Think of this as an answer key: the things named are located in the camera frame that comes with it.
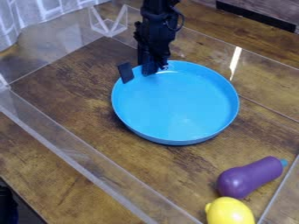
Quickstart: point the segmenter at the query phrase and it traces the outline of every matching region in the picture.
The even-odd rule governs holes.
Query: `white cloth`
[[[17,40],[21,29],[108,0],[0,0],[0,52]]]

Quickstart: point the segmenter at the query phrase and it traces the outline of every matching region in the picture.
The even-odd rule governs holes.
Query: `black object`
[[[0,224],[16,224],[17,216],[17,204],[12,191],[8,187],[0,186]]]
[[[268,17],[268,16],[262,15],[251,10],[242,9],[235,5],[223,3],[222,1],[216,1],[216,8],[219,10],[223,10],[223,11],[227,11],[236,15],[240,15],[244,18],[252,19],[266,25],[271,25],[284,31],[295,32],[295,24],[287,23],[286,21],[283,21],[278,18]]]
[[[128,62],[117,66],[117,71],[124,83],[128,83],[135,78],[132,67]]]
[[[144,0],[142,7],[143,22],[135,22],[135,40],[138,41],[138,65],[143,74],[155,74],[167,69],[171,57],[170,43],[183,28],[184,16],[175,9],[180,0]]]

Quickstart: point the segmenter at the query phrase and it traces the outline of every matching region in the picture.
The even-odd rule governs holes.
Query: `purple eggplant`
[[[244,199],[263,184],[282,175],[286,166],[284,159],[264,157],[252,164],[226,170],[218,179],[219,194]]]

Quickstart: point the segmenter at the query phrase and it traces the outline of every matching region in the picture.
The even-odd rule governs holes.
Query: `yellow lemon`
[[[230,197],[215,199],[206,206],[207,220],[210,224],[255,224],[255,217],[239,200]]]

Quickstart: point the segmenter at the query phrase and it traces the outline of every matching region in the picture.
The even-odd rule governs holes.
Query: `blue bowl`
[[[187,145],[215,137],[239,113],[239,95],[227,79],[204,66],[171,60],[170,68],[119,79],[112,107],[125,126],[159,144]]]

